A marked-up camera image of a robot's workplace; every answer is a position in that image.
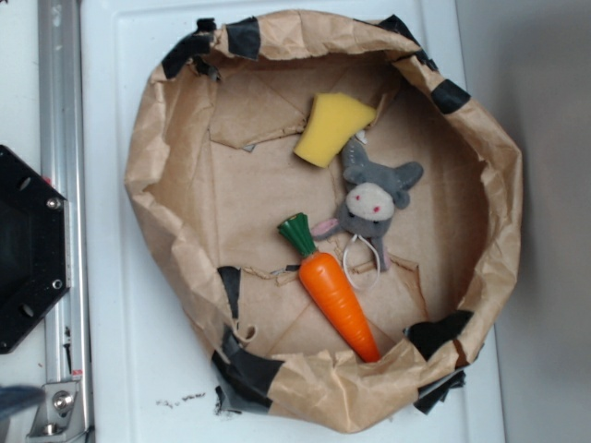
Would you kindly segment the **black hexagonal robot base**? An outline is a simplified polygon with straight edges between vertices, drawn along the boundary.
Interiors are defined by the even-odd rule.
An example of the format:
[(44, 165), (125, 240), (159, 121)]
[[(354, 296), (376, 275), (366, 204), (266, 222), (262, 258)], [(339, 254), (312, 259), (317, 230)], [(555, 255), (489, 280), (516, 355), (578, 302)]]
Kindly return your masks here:
[(1, 147), (1, 353), (13, 352), (68, 290), (66, 199)]

